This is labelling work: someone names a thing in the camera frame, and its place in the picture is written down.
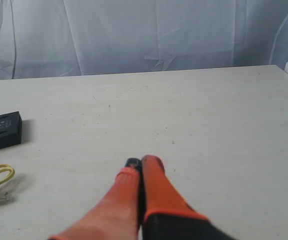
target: white curtain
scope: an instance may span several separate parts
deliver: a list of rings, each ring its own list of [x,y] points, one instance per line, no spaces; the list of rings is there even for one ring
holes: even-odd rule
[[[0,0],[0,79],[288,62],[288,0]]]

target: small black box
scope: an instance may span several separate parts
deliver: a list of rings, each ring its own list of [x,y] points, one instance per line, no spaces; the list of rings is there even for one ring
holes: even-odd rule
[[[0,115],[0,149],[20,144],[22,119],[18,111]]]

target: white fabric backdrop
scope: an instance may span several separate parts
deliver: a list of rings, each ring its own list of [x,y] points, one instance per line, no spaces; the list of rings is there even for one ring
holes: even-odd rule
[[[288,0],[0,0],[0,79],[288,62]]]

